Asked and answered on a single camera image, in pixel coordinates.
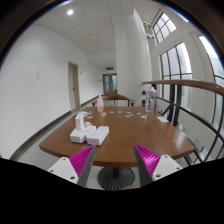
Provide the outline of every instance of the doorway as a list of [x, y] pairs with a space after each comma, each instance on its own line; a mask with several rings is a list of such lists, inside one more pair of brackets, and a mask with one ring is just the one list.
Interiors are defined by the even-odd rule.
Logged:
[[117, 90], [117, 74], [103, 74], [103, 91], [108, 96]]
[[71, 62], [68, 63], [68, 91], [71, 112], [76, 108], [80, 108], [80, 96], [79, 96], [79, 74], [78, 65]]

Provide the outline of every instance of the white box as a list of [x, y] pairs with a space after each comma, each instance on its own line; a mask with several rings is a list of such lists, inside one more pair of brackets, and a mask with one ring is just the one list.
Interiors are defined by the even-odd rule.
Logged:
[[78, 182], [78, 175], [75, 172], [69, 158], [60, 158], [51, 168], [47, 170], [48, 172], [68, 180], [74, 184]]
[[86, 127], [92, 126], [90, 122], [85, 122]]
[[86, 139], [89, 145], [101, 145], [109, 134], [108, 126], [100, 126], [95, 132], [87, 132]]
[[183, 168], [170, 156], [162, 155], [153, 172], [152, 179], [154, 181], [159, 180], [181, 169]]
[[77, 115], [75, 118], [75, 124], [77, 130], [85, 129], [83, 115]]
[[86, 141], [86, 131], [74, 129], [70, 134], [70, 139], [72, 142], [83, 143]]
[[87, 132], [95, 132], [96, 131], [96, 126], [87, 126], [85, 131], [86, 131], [86, 133]]

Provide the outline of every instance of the wooden table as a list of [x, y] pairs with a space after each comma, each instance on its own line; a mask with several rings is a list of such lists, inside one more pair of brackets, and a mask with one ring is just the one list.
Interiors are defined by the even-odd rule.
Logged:
[[[86, 107], [83, 110], [93, 111], [90, 115], [93, 118], [86, 117], [85, 122], [91, 122], [97, 128], [109, 126], [109, 135], [101, 146], [96, 146], [93, 165], [111, 168], [137, 167], [133, 154], [134, 144], [159, 155], [168, 154], [173, 159], [181, 158], [194, 150], [194, 146], [181, 131], [169, 122], [161, 122], [157, 118], [161, 115], [156, 111], [154, 114], [146, 114], [145, 107], [105, 107], [106, 116], [101, 116], [102, 113], [98, 112], [96, 107]], [[125, 117], [128, 115], [127, 112], [132, 112], [134, 116]], [[73, 143], [70, 140], [70, 133], [75, 128], [75, 117], [76, 115], [41, 142], [40, 148], [59, 157], [70, 157], [87, 148], [87, 143]], [[113, 169], [114, 177], [118, 177], [121, 170], [127, 173], [127, 169]]]

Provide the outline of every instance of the table leg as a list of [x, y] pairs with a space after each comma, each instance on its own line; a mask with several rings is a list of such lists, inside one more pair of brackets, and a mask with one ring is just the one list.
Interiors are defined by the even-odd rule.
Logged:
[[98, 175], [100, 186], [109, 191], [120, 190], [123, 187], [132, 185], [135, 175], [130, 168], [110, 168], [104, 167]]

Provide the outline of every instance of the bottle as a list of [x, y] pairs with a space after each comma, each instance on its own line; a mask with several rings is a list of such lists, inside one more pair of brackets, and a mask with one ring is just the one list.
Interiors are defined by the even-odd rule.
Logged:
[[99, 95], [97, 99], [97, 108], [99, 112], [103, 112], [103, 99], [101, 97], [101, 94]]
[[149, 91], [145, 93], [146, 100], [146, 113], [153, 114], [156, 101], [156, 90], [153, 87], [149, 87]]

